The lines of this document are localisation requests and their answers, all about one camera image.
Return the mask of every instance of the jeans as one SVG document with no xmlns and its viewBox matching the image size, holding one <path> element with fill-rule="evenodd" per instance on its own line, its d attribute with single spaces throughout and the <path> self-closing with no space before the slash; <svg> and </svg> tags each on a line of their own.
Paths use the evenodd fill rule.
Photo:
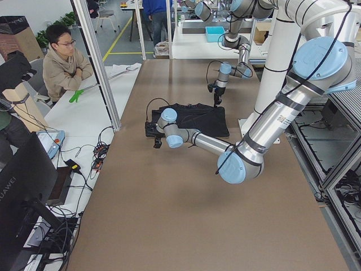
<svg viewBox="0 0 361 271">
<path fill-rule="evenodd" d="M 29 139 L 30 132 L 24 123 L 18 118 L 11 116 L 8 126 L 0 130 L 0 169 L 12 158 L 10 145 L 21 147 Z"/>
<path fill-rule="evenodd" d="M 153 44 L 156 46 L 159 42 L 161 42 L 161 36 L 162 36 L 162 27 L 164 26 L 167 33 L 168 33 L 168 27 L 167 27 L 167 12 L 162 11 L 155 14 L 152 14 L 153 19 Z"/>
</svg>

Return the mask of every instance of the blue jacket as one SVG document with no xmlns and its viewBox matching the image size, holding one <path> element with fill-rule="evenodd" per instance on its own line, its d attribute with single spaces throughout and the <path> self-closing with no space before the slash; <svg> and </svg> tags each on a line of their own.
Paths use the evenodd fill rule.
<svg viewBox="0 0 361 271">
<path fill-rule="evenodd" d="M 144 12 L 149 16 L 158 12 L 166 11 L 166 0 L 143 0 Z"/>
</svg>

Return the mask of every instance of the blue plastic container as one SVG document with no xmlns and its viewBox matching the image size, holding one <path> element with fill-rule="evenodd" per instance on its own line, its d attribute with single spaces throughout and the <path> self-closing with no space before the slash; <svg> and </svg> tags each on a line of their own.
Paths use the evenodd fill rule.
<svg viewBox="0 0 361 271">
<path fill-rule="evenodd" d="M 205 35 L 207 37 L 207 42 L 221 42 L 222 39 L 219 38 L 224 34 L 223 27 L 205 27 Z"/>
</svg>

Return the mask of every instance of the man's hand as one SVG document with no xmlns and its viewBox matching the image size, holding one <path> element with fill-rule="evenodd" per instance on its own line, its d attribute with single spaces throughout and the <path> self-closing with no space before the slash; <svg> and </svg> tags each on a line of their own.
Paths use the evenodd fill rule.
<svg viewBox="0 0 361 271">
<path fill-rule="evenodd" d="M 82 74 L 83 74 L 83 71 L 81 70 L 81 68 L 77 68 L 75 71 L 75 75 L 81 77 Z"/>
</svg>

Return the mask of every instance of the blue jeans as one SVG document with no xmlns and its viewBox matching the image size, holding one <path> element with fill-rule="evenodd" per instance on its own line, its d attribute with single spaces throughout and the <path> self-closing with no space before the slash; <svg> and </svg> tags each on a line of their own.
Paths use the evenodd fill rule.
<svg viewBox="0 0 361 271">
<path fill-rule="evenodd" d="M 164 26 L 168 33 L 167 27 L 167 12 L 162 11 L 152 14 L 153 18 L 153 44 L 156 46 L 162 40 L 162 27 Z"/>
<path fill-rule="evenodd" d="M 18 118 L 11 116 L 8 126 L 0 130 L 0 169 L 12 158 L 10 145 L 21 147 L 29 139 L 30 132 Z"/>
</svg>

